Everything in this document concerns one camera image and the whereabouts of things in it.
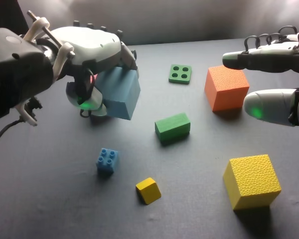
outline orange block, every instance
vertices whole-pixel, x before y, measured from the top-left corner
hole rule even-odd
[[[241,108],[248,89],[243,71],[224,66],[208,68],[205,94],[213,112]]]

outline gray table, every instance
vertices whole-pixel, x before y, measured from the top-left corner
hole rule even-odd
[[[243,40],[133,46],[141,94],[131,121],[83,119],[67,100],[70,77],[38,95],[39,125],[0,140],[0,239],[299,239],[299,127],[245,112],[216,115],[204,93],[208,67]],[[168,82],[171,64],[192,66],[188,86]],[[294,72],[245,71],[251,91],[299,87]],[[154,122],[186,112],[190,136],[163,147]],[[0,130],[17,119],[12,112]],[[97,175],[101,147],[121,154]],[[270,210],[235,214],[222,180],[230,158],[269,154],[282,192]],[[162,198],[144,206],[135,185],[152,177]]]

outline block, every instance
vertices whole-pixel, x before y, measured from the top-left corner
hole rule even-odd
[[[119,159],[117,151],[102,148],[96,166],[98,170],[108,173],[114,173],[115,165]]]
[[[189,134],[190,121],[185,113],[180,113],[155,122],[155,132],[161,142],[181,138]]]
[[[95,87],[103,94],[108,116],[131,120],[141,91],[137,71],[114,67],[98,74]]]
[[[179,84],[189,84],[191,75],[190,66],[172,65],[170,67],[168,81]]]
[[[152,178],[147,178],[136,185],[136,190],[139,192],[145,204],[150,204],[161,197],[161,193],[156,182]]]
[[[223,178],[233,210],[269,206],[281,192],[267,154],[230,159]]]
[[[224,66],[208,68],[205,93],[213,112],[241,108],[248,89],[243,71]]]

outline cube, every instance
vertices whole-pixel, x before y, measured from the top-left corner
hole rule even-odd
[[[155,122],[155,132],[161,142],[188,135],[190,121],[185,113],[180,113]]]
[[[136,190],[139,192],[145,204],[150,204],[161,197],[161,193],[156,182],[152,178],[147,178],[136,185]]]
[[[241,108],[248,89],[243,71],[224,66],[208,68],[205,93],[213,112]]]
[[[114,67],[101,72],[95,87],[103,94],[108,116],[131,120],[141,91],[136,70]]]
[[[281,192],[267,154],[230,159],[223,178],[233,210],[269,206]]]
[[[189,84],[191,67],[183,65],[172,65],[170,67],[168,81],[179,84]]]
[[[102,148],[100,155],[96,161],[98,170],[108,173],[114,173],[116,162],[118,161],[118,152]]]

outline tabletop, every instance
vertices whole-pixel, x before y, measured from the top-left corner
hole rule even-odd
[[[208,67],[243,40],[131,46],[141,93],[132,120],[84,119],[66,83],[39,94],[38,126],[20,123],[0,139],[0,239],[299,239],[299,127],[244,111],[214,114],[204,93]],[[171,64],[192,67],[189,85],[168,82]],[[244,71],[249,92],[299,87],[295,72]],[[186,139],[162,146],[154,122],[185,112]],[[0,119],[0,130],[18,119]],[[120,152],[111,177],[95,161]],[[282,192],[268,209],[234,213],[222,179],[231,158],[268,154]],[[140,203],[135,185],[152,177],[162,197]]]

